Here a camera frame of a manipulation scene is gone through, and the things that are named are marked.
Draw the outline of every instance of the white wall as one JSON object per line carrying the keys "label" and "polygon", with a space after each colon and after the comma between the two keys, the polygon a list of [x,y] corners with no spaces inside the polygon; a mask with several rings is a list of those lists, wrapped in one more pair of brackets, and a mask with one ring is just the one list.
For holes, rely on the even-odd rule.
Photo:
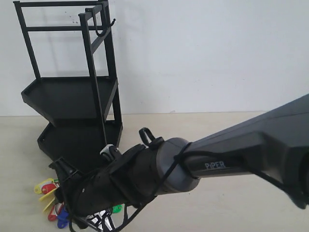
{"label": "white wall", "polygon": [[[270,110],[309,92],[307,0],[112,0],[123,113]],[[1,1],[0,116],[33,115],[34,75],[11,0]],[[27,9],[72,25],[83,7]],[[42,76],[87,74],[80,32],[31,34]],[[104,50],[96,53],[106,73]]]}

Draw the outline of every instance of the black robotic arm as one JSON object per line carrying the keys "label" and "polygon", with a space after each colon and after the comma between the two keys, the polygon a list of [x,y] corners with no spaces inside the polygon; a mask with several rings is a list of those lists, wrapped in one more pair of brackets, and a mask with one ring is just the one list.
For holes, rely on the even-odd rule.
{"label": "black robotic arm", "polygon": [[[101,152],[106,166],[89,174],[61,159],[50,165],[61,181],[56,196],[80,228],[120,231],[156,196],[191,191],[211,176],[255,174],[286,192],[299,208],[309,203],[309,94],[192,143],[155,138],[147,128],[140,135],[144,145],[123,155],[106,147]],[[137,208],[131,217],[125,213],[119,228],[98,229],[87,220],[118,204]]]}

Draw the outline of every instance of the beige floor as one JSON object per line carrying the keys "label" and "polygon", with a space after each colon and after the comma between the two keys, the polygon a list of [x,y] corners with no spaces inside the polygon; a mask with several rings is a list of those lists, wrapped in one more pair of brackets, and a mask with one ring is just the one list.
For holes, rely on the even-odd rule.
{"label": "beige floor", "polygon": [[[138,130],[144,126],[156,136],[194,141],[258,114],[126,115],[120,150],[139,143]],[[51,161],[36,143],[46,125],[42,117],[0,118],[1,232],[59,231],[41,213],[42,205],[33,193],[35,184],[55,177],[48,168]],[[308,210],[297,209],[284,193],[245,175],[203,179],[190,193],[158,197],[125,231],[305,232],[308,218]]]}

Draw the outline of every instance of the shelf tray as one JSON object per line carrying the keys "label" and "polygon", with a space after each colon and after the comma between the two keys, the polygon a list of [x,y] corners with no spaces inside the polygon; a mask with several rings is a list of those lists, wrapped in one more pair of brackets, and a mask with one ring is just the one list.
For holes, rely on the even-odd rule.
{"label": "shelf tray", "polygon": [[[106,119],[118,83],[108,76],[97,79]],[[98,125],[90,77],[44,77],[33,81],[21,95],[55,127]]]}
{"label": "shelf tray", "polygon": [[[108,144],[119,145],[122,125],[106,121],[105,133]],[[87,173],[103,165],[99,152],[102,150],[98,127],[54,127],[51,123],[38,138],[40,149],[52,160],[63,157],[80,171]]]}

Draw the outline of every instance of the shelf rack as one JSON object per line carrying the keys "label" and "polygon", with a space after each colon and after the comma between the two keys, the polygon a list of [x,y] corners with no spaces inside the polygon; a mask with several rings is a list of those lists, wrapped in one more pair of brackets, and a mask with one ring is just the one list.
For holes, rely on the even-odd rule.
{"label": "shelf rack", "polygon": [[[107,144],[119,145],[123,129],[116,73],[109,3],[97,1],[14,1],[35,80],[22,92],[23,101],[45,117],[49,124],[38,138],[39,148],[52,160],[63,157],[83,172],[101,166],[100,150]],[[28,27],[24,7],[88,6],[79,14],[79,26]],[[101,25],[96,24],[100,14]],[[90,30],[98,35],[91,43]],[[29,32],[81,31],[89,76],[41,77]],[[108,76],[97,76],[93,54],[104,42]],[[110,107],[114,120],[107,120]]]}

